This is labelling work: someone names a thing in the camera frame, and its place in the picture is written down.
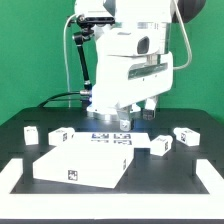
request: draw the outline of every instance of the robotic manipulator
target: robotic manipulator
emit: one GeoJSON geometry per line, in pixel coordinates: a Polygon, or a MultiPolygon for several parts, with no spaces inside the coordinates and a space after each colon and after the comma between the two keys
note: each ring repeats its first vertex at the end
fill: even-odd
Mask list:
{"type": "Polygon", "coordinates": [[[152,119],[158,95],[173,83],[168,45],[171,23],[179,20],[177,6],[188,22],[204,4],[205,0],[76,0],[76,23],[81,31],[73,39],[85,88],[92,94],[88,116],[119,121],[122,131],[130,131],[136,118],[152,119]],[[93,36],[98,63],[92,87],[82,44],[93,36]],[[138,102],[144,102],[143,109],[138,102]]]}

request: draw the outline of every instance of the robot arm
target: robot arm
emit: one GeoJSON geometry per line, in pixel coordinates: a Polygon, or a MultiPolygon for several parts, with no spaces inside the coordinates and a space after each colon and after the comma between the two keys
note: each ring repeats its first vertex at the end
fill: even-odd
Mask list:
{"type": "Polygon", "coordinates": [[[141,114],[136,103],[145,101],[143,118],[152,117],[158,95],[173,82],[168,51],[173,1],[76,1],[77,24],[83,33],[93,30],[98,55],[89,116],[119,120],[121,130],[129,131],[141,114]]]}

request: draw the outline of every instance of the black table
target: black table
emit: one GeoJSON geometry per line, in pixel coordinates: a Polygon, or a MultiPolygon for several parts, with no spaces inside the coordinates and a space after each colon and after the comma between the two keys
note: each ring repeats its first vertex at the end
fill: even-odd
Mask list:
{"type": "MultiPolygon", "coordinates": [[[[208,194],[197,177],[196,160],[208,159],[224,177],[224,127],[206,112],[194,109],[159,109],[152,121],[136,120],[132,132],[173,136],[172,149],[163,157],[148,149],[135,149],[135,157],[115,189],[34,180],[32,163],[53,147],[48,133],[60,127],[79,132],[121,132],[118,122],[88,118],[81,108],[27,108],[0,127],[0,171],[12,158],[24,159],[24,173],[12,194],[208,194]],[[23,128],[36,126],[39,145],[26,146],[23,128]],[[188,127],[201,134],[200,146],[177,142],[173,129],[188,127]]],[[[222,220],[67,220],[63,223],[222,223],[222,220]]],[[[43,221],[41,223],[62,223],[43,221]]],[[[0,220],[0,223],[40,223],[35,220],[0,220]]]]}

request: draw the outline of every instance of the green backdrop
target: green backdrop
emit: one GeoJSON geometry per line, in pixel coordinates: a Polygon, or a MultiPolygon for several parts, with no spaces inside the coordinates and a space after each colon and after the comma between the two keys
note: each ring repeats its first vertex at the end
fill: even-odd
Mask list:
{"type": "MultiPolygon", "coordinates": [[[[63,28],[73,14],[74,0],[0,1],[0,123],[23,108],[67,91],[63,58],[63,28]]],[[[207,0],[200,15],[186,24],[193,62],[174,73],[171,91],[159,107],[196,108],[224,123],[224,1],[207,0]]],[[[71,37],[76,28],[68,30],[71,37]]],[[[94,83],[97,57],[94,42],[85,45],[94,83]]],[[[171,51],[175,65],[186,61],[178,25],[172,25],[171,51]]],[[[82,88],[77,50],[68,38],[72,90],[82,88]]]]}

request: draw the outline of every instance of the white cube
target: white cube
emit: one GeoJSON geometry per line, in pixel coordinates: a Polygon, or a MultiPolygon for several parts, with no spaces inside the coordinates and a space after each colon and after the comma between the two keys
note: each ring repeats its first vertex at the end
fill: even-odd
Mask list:
{"type": "Polygon", "coordinates": [[[151,141],[150,154],[163,156],[171,149],[173,138],[169,135],[159,135],[151,141]]]}
{"type": "Polygon", "coordinates": [[[24,127],[24,140],[26,145],[39,144],[38,131],[35,126],[24,127]]]}
{"type": "Polygon", "coordinates": [[[197,146],[200,144],[200,134],[189,128],[175,128],[174,134],[177,141],[187,146],[197,146]]]}
{"type": "Polygon", "coordinates": [[[63,142],[71,139],[75,130],[73,128],[59,128],[48,134],[49,145],[58,146],[63,142]]]}

